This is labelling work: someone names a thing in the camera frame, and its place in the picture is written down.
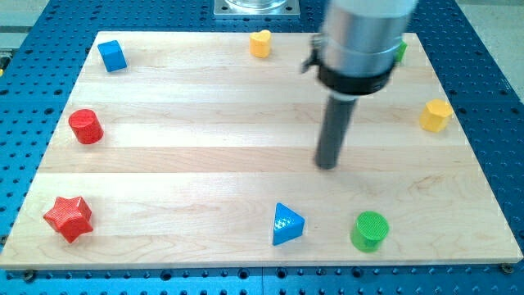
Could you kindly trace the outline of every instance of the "yellow heart-shaped block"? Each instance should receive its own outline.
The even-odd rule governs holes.
[[[266,29],[251,33],[249,36],[249,51],[255,57],[264,58],[271,52],[271,32]]]

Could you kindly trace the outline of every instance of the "yellow hexagonal block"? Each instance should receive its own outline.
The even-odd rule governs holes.
[[[251,33],[249,36],[249,51],[255,57],[265,58],[271,52],[271,32],[266,29]]]
[[[433,99],[426,103],[426,107],[420,115],[420,126],[427,131],[441,132],[449,122],[453,114],[453,107],[441,99]]]

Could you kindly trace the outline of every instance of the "wooden table surface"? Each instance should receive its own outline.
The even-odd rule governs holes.
[[[269,58],[248,34],[101,32],[0,255],[5,269],[352,266],[517,262],[522,253],[454,117],[418,125],[447,99],[416,35],[379,93],[361,98],[340,165],[314,149],[328,91],[299,75],[309,34],[274,34]],[[116,39],[129,67],[107,73],[96,44]],[[101,142],[80,145],[67,118],[93,109]],[[83,196],[94,231],[68,244],[43,219]],[[274,209],[306,219],[274,247]],[[356,216],[390,233],[362,253]]]

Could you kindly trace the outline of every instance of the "blue triangular prism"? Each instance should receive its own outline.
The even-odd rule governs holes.
[[[287,242],[300,237],[304,229],[305,220],[293,210],[277,203],[275,210],[275,221],[273,226],[273,245]]]

